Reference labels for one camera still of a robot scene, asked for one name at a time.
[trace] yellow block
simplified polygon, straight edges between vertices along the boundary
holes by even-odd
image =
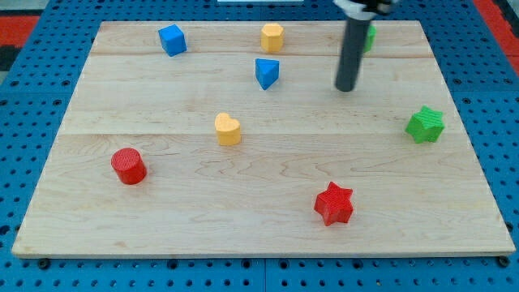
[[[265,24],[261,28],[261,47],[267,53],[275,53],[283,46],[285,29],[279,24]]]
[[[217,129],[218,144],[230,146],[242,141],[240,122],[229,114],[219,113],[214,120],[214,127]]]

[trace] black cylinder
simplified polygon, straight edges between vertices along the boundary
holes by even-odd
[[[348,19],[335,79],[335,87],[342,92],[352,91],[355,87],[370,23],[370,20]]]

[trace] wooden board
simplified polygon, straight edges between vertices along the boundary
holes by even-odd
[[[418,22],[377,22],[354,92],[334,84],[344,22],[103,23],[13,252],[23,258],[505,255],[515,247]],[[263,91],[255,58],[281,61]],[[444,112],[435,144],[404,132],[422,105]],[[229,112],[242,142],[217,144]],[[148,176],[122,185],[109,160],[137,148]],[[313,210],[330,181],[353,188],[350,223]]]

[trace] red star-shaped block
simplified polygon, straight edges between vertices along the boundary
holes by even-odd
[[[354,206],[350,197],[354,190],[339,187],[330,182],[328,189],[317,195],[314,210],[323,216],[324,224],[331,225],[333,222],[348,223]]]

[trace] green block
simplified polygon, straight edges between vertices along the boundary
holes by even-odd
[[[367,30],[367,38],[366,38],[366,44],[364,45],[364,53],[369,52],[371,49],[371,46],[373,45],[373,41],[375,40],[376,35],[376,28],[373,25],[370,25],[370,27]]]
[[[413,114],[405,131],[413,136],[417,144],[423,141],[436,142],[445,125],[441,120],[444,113],[432,110],[425,105],[418,113]]]

